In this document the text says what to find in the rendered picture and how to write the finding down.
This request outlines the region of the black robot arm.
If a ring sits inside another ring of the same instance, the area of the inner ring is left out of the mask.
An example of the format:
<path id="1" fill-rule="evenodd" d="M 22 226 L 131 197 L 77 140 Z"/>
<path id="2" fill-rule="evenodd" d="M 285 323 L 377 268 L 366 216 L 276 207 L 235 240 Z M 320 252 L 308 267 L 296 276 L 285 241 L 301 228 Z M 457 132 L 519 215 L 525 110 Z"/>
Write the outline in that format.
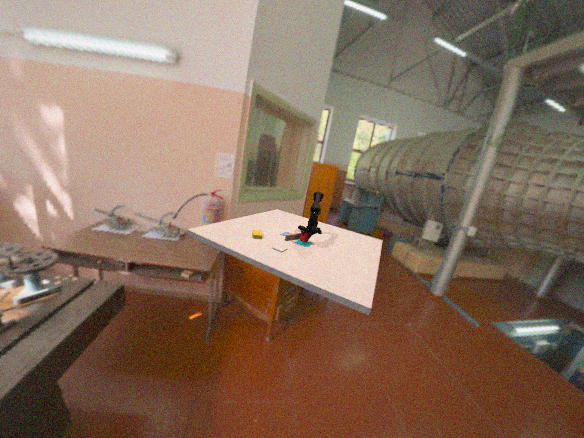
<path id="1" fill-rule="evenodd" d="M 311 223 L 315 223 L 316 222 L 315 226 L 313 224 L 311 224 L 309 226 L 309 230 L 311 231 L 311 233 L 314 233 L 314 234 L 317 234 L 317 232 L 320 232 L 320 228 L 317 227 L 317 225 L 318 225 L 317 218 L 318 218 L 318 215 L 321 214 L 321 208 L 320 208 L 320 204 L 319 203 L 322 201 L 323 196 L 324 196 L 324 194 L 321 193 L 321 192 L 314 192 L 314 196 L 313 197 L 314 197 L 314 201 L 315 202 L 311 206 L 311 209 L 310 209 L 310 214 L 311 215 L 310 215 L 310 218 L 309 218 L 309 220 L 310 220 Z"/>

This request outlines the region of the cream flat square block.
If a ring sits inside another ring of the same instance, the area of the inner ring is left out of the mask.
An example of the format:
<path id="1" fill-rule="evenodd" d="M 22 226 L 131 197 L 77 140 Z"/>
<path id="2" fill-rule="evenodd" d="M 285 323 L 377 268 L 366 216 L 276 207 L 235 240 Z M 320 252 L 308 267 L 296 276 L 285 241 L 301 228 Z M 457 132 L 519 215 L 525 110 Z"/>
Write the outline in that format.
<path id="1" fill-rule="evenodd" d="M 282 253 L 282 252 L 286 251 L 288 248 L 283 247 L 281 245 L 277 245 L 277 246 L 273 247 L 272 249 L 277 250 L 277 251 Z"/>

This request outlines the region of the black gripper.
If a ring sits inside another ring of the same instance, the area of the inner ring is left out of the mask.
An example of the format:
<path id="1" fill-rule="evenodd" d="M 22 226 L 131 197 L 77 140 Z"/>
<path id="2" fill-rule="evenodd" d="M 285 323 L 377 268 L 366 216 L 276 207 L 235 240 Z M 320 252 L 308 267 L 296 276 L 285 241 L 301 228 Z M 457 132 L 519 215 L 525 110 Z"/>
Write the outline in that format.
<path id="1" fill-rule="evenodd" d="M 299 230 L 301 230 L 301 231 L 305 231 L 305 233 L 307 233 L 307 234 L 309 234 L 309 233 L 310 233 L 310 235 L 309 235 L 309 239 L 310 239 L 310 237 L 311 237 L 311 236 L 314 234 L 314 233 L 311 233 L 311 231 L 309 230 L 309 226 L 310 226 L 311 224 L 313 224 L 313 225 L 315 226 L 316 222 L 315 222 L 315 223 L 311 223 L 311 222 L 310 222 L 310 220 L 309 220 L 309 221 L 308 221 L 308 226 L 306 226 L 307 228 L 306 228 L 306 227 L 304 227 L 304 226 L 301 226 L 301 225 L 299 225 L 299 226 L 298 226 L 298 229 L 299 229 Z M 320 232 L 317 232 L 317 233 L 318 233 L 318 234 L 322 234 L 322 231 L 320 230 Z M 308 239 L 308 240 L 309 240 L 309 239 Z"/>

